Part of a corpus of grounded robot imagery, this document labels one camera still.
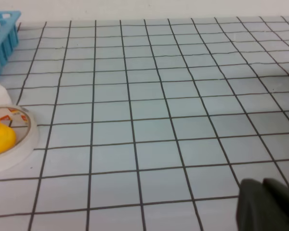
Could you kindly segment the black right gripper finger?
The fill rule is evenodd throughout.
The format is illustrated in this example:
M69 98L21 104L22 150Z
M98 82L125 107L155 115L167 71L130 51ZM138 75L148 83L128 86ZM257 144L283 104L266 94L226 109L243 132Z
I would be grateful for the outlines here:
M243 179L236 223L239 231L289 231L289 188L273 178Z

